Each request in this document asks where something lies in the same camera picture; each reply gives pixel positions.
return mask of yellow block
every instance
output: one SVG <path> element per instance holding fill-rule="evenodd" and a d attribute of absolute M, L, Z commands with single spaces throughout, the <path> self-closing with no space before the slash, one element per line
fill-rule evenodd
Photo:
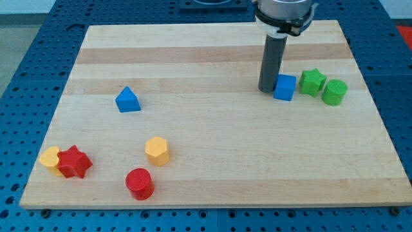
<path fill-rule="evenodd" d="M 58 146 L 52 146 L 40 155 L 39 161 L 51 174 L 56 177 L 62 177 L 63 174 L 57 169 L 59 165 L 58 152 L 60 152 L 60 148 Z"/>
<path fill-rule="evenodd" d="M 151 164 L 163 166 L 169 162 L 169 147 L 167 140 L 161 137 L 153 137 L 145 145 L 145 153 Z"/>

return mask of green block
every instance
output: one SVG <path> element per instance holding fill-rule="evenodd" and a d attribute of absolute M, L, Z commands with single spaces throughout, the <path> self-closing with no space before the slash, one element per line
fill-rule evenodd
<path fill-rule="evenodd" d="M 317 68 L 310 71 L 303 71 L 301 80 L 299 81 L 299 86 L 301 87 L 299 93 L 316 97 L 317 92 L 323 89 L 326 78 L 327 76 L 321 74 Z"/>
<path fill-rule="evenodd" d="M 322 94 L 322 101 L 330 106 L 338 106 L 341 104 L 347 91 L 348 86 L 345 82 L 341 80 L 330 80 Z"/>

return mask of red star block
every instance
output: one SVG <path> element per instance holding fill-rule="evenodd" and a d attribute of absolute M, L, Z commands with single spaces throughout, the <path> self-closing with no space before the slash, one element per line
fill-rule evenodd
<path fill-rule="evenodd" d="M 61 151 L 57 154 L 59 157 L 59 165 L 57 168 L 66 178 L 78 177 L 84 178 L 86 170 L 93 164 L 89 160 L 89 157 L 77 149 L 76 145 L 73 145 L 67 151 Z"/>

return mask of gray floor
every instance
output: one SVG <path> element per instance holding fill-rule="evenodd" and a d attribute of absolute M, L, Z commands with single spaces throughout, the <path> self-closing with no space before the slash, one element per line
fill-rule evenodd
<path fill-rule="evenodd" d="M 26 54 L 40 25 L 0 26 L 0 96 Z"/>

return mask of red cylinder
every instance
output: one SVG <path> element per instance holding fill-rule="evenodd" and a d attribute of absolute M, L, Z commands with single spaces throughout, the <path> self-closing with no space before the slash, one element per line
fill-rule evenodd
<path fill-rule="evenodd" d="M 136 200 L 149 198 L 155 190 L 150 173 L 144 168 L 129 172 L 126 177 L 126 186 Z"/>

